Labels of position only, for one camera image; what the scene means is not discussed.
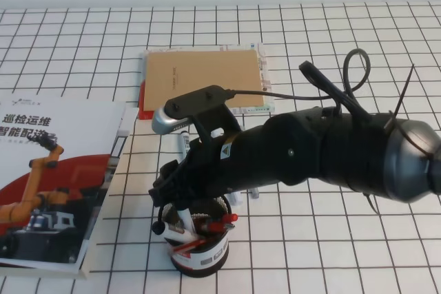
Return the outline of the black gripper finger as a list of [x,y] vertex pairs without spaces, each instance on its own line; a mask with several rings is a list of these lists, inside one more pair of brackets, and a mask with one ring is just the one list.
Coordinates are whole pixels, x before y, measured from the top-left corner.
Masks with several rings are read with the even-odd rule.
[[173,183],[160,183],[149,190],[149,195],[155,207],[174,204],[179,209],[186,209],[193,200],[191,187],[179,186]]
[[177,160],[164,164],[159,169],[158,178],[153,183],[155,190],[177,190],[180,184],[181,166]]

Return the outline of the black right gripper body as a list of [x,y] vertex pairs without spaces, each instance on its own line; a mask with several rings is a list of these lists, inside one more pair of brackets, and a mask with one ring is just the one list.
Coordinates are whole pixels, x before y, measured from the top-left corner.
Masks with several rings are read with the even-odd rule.
[[277,182],[297,185],[317,176],[322,135],[330,118],[328,107],[279,114],[218,139],[208,154],[193,151],[181,177],[182,197],[215,198]]

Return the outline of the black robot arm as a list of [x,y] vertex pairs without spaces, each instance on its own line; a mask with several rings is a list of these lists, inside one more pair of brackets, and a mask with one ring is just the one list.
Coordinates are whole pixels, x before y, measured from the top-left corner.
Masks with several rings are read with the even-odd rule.
[[157,207],[217,198],[278,182],[317,178],[400,202],[440,193],[440,137],[426,123],[373,115],[358,123],[315,107],[263,125],[195,143],[183,162],[160,170],[150,189]]

